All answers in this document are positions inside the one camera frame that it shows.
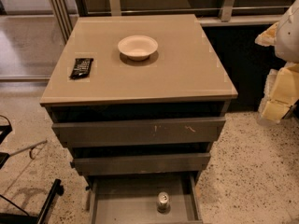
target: white bowl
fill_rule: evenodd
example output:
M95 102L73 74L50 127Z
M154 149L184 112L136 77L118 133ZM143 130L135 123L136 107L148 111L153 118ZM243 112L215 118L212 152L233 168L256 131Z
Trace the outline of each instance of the white bowl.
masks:
M131 35L119 42L119 51L133 61L147 59L158 48L158 43L145 35Z

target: dresser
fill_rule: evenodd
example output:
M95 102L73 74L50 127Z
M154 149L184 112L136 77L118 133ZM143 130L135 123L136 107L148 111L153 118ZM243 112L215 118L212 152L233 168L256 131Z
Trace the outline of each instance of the dresser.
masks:
M130 35L152 37L157 51L131 61L118 51ZM69 78L76 58L93 58L88 77ZM202 223L194 186L236 97L195 16L88 17L40 103L92 189L91 223ZM161 191L169 213L156 210Z

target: cable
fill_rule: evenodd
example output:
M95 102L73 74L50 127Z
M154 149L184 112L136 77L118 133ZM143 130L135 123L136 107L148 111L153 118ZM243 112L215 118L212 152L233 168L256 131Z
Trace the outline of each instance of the cable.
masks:
M0 125L0 144L4 141L4 139L6 138L6 136L8 136L8 134L10 132L12 132L12 127L11 127L11 123L9 121L8 118L6 118L5 116L0 115L0 117L6 119L8 121L8 125Z
M23 211L23 213L26 214L28 217L30 216L25 210L21 209L18 205L13 203L11 200L7 199L5 196L2 196L0 194L0 197L3 198L5 201L9 202L10 204L14 205L15 207L17 207L20 211Z

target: terrazzo floor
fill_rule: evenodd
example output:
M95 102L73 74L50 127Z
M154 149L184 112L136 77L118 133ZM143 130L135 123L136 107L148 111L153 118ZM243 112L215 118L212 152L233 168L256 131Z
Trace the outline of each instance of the terrazzo floor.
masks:
M20 48L20 45L15 47L14 44L20 44L18 42L22 39L30 41L34 32L31 29L35 30L38 26L31 25L36 23L35 18L22 19L28 24L26 27L21 26L20 20L15 17L9 18L10 24L4 29L3 18L0 18L0 41L2 43L5 37L9 42L12 58L23 52L24 56L19 57L19 63L15 64L15 71L20 70L17 66L22 65L22 61L31 59L32 52L36 54L34 60L45 59L45 69L39 67L37 73L33 67L38 63L24 62L27 64L24 67L32 67L31 70L24 68L17 75L50 75L63 48L59 30L53 18L40 18L45 32L41 33L41 40L40 36L32 38L32 42L40 46L36 45L36 49L26 53L30 45ZM7 43L0 44L0 47L8 50ZM53 55L47 56L46 60L38 47L44 51L47 48L47 53L53 52ZM1 76L15 73L6 68L4 61L9 61L7 53L0 52ZM45 87L43 83L0 83L0 114L11 120L14 129L0 146L0 151L11 153L44 139L49 141L35 150L34 160L30 159L28 152L23 152L7 161L0 170L0 194L29 214L37 215L51 184L59 178L64 185L64 195L51 209L48 223L88 223L86 182L70 167L70 155L59 144L48 114L39 105ZM220 139L211 150L210 163L197 184L204 222L299 223L298 122L286 119L279 125L263 127L257 124L254 112L229 113L226 118ZM0 213L3 212L20 213L0 200Z

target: open drawer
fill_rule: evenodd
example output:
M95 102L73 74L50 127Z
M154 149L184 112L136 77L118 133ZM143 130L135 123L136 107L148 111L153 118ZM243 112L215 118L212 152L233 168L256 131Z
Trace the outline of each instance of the open drawer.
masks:
M194 186L189 173L96 177L90 224L202 224ZM161 192L169 198L162 213Z
M54 123L64 147L213 142L225 117Z

